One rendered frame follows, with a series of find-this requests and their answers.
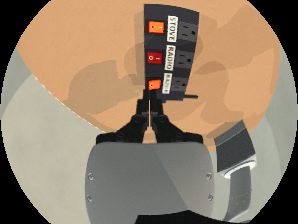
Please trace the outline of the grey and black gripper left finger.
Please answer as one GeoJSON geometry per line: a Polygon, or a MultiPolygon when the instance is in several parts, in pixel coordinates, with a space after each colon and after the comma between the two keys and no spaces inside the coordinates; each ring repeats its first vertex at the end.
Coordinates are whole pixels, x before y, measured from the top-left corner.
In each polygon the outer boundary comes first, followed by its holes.
{"type": "Polygon", "coordinates": [[[143,99],[137,99],[136,114],[130,122],[116,132],[99,134],[96,144],[101,142],[143,143],[144,133],[149,127],[149,90],[143,89],[143,99]]]}

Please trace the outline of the black power strip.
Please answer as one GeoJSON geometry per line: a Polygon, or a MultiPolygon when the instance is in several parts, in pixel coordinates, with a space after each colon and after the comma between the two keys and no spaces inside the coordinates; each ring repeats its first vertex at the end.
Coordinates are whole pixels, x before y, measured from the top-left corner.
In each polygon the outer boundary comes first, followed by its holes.
{"type": "Polygon", "coordinates": [[[144,4],[145,89],[156,89],[157,99],[198,99],[185,95],[193,64],[199,13],[164,4],[144,4]]]}

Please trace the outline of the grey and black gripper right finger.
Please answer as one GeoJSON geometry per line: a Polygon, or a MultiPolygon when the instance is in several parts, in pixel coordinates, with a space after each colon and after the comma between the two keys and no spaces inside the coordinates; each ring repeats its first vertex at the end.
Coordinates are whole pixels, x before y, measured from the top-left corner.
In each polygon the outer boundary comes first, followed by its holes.
{"type": "Polygon", "coordinates": [[[150,127],[155,132],[157,143],[192,141],[203,144],[202,135],[183,132],[169,121],[163,112],[162,99],[157,99],[156,89],[150,90],[150,127]]]}

